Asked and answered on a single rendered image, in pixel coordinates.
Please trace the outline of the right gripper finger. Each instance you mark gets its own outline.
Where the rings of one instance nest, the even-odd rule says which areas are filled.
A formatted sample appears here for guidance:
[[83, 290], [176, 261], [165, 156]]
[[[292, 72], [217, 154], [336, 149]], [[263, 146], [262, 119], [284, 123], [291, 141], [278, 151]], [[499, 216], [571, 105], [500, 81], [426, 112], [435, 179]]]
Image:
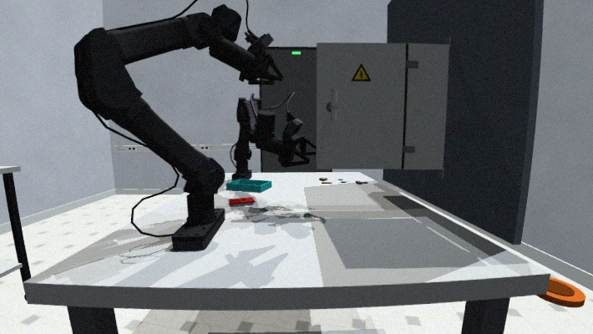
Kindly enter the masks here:
[[[265, 56], [265, 59], [267, 60], [266, 71], [265, 71], [264, 76], [262, 76], [261, 78], [282, 81], [283, 80], [283, 76], [282, 76], [281, 72], [279, 71], [279, 69], [277, 68], [277, 66], [276, 66], [276, 64], [275, 64], [272, 56], [270, 54], [267, 54]], [[274, 71], [278, 74], [279, 77], [268, 73], [269, 64], [274, 69]]]
[[269, 79], [270, 81], [264, 81], [264, 80], [254, 80], [252, 82], [248, 81], [248, 84], [271, 84], [273, 85], [275, 83], [275, 80]]

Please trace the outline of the blue-grey wall panel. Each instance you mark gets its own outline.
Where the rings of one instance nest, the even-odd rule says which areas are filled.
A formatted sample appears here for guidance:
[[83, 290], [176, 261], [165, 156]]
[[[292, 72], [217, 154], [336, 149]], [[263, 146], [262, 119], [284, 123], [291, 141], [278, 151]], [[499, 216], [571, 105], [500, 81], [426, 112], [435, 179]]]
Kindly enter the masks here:
[[391, 0], [387, 43], [449, 47], [443, 179], [383, 180], [509, 242], [525, 222], [540, 84], [544, 0]]

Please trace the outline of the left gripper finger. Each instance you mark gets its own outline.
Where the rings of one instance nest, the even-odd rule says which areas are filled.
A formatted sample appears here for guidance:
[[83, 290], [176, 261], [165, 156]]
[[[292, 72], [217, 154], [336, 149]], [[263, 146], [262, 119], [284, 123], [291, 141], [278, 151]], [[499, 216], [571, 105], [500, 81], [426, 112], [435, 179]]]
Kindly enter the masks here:
[[316, 145], [314, 145], [314, 143], [313, 143], [313, 142], [311, 142], [311, 140], [309, 140], [309, 138], [308, 138], [308, 137], [306, 137], [306, 136], [304, 135], [304, 136], [302, 136], [301, 153], [302, 153], [302, 154], [304, 154], [304, 155], [314, 155], [314, 154], [317, 154], [317, 152], [316, 152], [316, 151], [307, 151], [307, 150], [306, 150], [307, 143], [308, 143], [308, 144], [309, 144], [309, 145], [310, 145], [312, 148], [314, 148], [315, 150], [317, 150], [317, 146], [316, 146]]
[[[291, 153], [304, 159], [304, 161], [291, 162]], [[286, 167], [300, 165], [300, 164], [309, 164], [309, 161], [310, 161], [310, 159], [308, 159], [304, 154], [300, 153], [298, 150], [291, 147], [289, 144], [285, 146], [284, 157], [283, 157], [283, 167], [286, 168]]]

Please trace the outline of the teal open-top tray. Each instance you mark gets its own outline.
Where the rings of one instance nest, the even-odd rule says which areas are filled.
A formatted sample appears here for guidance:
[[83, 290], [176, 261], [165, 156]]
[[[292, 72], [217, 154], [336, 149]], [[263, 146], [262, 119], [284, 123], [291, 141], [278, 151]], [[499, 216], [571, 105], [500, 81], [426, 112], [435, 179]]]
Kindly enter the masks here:
[[234, 180], [226, 183], [227, 190], [241, 190], [251, 192], [262, 192], [271, 188], [271, 181], [269, 180]]

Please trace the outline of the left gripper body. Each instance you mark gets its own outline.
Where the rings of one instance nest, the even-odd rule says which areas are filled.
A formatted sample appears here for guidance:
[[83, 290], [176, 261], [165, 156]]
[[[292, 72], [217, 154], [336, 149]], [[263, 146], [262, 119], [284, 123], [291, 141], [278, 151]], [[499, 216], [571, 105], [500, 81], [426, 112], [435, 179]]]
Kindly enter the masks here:
[[278, 137], [278, 136], [275, 136], [275, 138], [271, 137], [268, 142], [269, 152], [279, 155], [278, 162], [281, 163], [282, 167], [283, 167], [283, 157], [284, 157], [285, 146], [289, 144], [291, 147], [296, 149], [296, 145], [300, 144], [299, 149], [301, 149], [301, 145], [302, 145], [302, 136], [304, 136], [304, 135], [302, 135], [302, 136], [294, 135], [291, 137], [289, 134], [287, 134], [285, 132], [288, 125], [290, 124], [290, 122], [293, 119], [294, 118], [291, 115], [288, 116], [288, 118], [286, 120], [288, 122], [288, 124], [282, 133], [282, 138]]

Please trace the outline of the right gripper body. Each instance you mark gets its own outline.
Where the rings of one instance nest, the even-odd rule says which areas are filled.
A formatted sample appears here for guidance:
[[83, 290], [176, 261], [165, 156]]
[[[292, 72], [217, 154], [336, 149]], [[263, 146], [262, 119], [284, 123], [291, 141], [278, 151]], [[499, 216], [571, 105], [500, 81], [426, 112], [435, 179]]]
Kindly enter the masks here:
[[245, 40], [248, 43], [251, 43], [251, 46], [247, 50], [237, 45], [236, 55], [233, 58], [232, 62], [228, 65], [241, 72], [239, 77], [240, 81], [244, 82], [244, 79], [246, 79], [252, 82], [264, 76], [267, 64], [267, 60], [265, 59], [266, 50], [261, 48], [257, 51], [257, 49], [260, 41], [265, 36], [266, 34], [263, 34], [261, 37], [258, 38], [253, 33], [250, 33], [245, 38]]

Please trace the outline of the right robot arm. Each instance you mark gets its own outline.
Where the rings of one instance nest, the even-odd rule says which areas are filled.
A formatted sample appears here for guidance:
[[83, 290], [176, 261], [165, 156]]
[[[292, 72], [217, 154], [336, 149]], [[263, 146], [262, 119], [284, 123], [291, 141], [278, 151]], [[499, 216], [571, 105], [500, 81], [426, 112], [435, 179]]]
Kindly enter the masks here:
[[209, 47], [211, 57], [230, 64], [236, 55], [234, 42], [240, 25], [240, 14], [222, 4], [213, 9], [211, 16], [194, 13], [107, 32], [95, 28], [78, 47], [79, 78], [89, 105], [102, 118], [111, 119], [169, 161], [186, 180], [188, 217], [171, 236], [172, 241], [203, 241], [210, 234], [225, 213], [214, 203], [214, 194], [225, 181], [225, 171], [151, 109], [140, 97], [142, 93], [125, 65], [191, 47]]

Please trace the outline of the grey cabinet door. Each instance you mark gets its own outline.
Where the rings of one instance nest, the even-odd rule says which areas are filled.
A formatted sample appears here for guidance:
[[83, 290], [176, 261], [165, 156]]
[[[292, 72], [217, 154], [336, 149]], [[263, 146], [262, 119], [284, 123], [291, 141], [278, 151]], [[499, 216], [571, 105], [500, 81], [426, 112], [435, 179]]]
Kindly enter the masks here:
[[438, 170], [443, 179], [450, 46], [451, 36], [317, 43], [316, 169]]

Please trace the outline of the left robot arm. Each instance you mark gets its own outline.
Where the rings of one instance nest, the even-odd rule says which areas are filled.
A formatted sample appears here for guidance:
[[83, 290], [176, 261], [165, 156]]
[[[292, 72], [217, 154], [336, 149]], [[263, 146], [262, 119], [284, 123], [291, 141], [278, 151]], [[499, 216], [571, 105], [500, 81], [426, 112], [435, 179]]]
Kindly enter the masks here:
[[[251, 101], [246, 100], [246, 98], [239, 98], [236, 117], [237, 122], [241, 122], [241, 130], [240, 137], [236, 143], [234, 154], [236, 161], [236, 172], [231, 177], [246, 177], [250, 172], [252, 172], [248, 169], [247, 160], [251, 159], [249, 140], [251, 144], [256, 144], [258, 149], [269, 152], [268, 142], [271, 137], [275, 138], [274, 128], [276, 114], [269, 110], [260, 110], [261, 99], [254, 98], [252, 100], [252, 104], [256, 111], [257, 117], [255, 116]], [[285, 132], [290, 136], [293, 136], [294, 134], [297, 134], [302, 124], [303, 122], [299, 118], [294, 119], [290, 122]], [[256, 126], [257, 129], [255, 130]]]

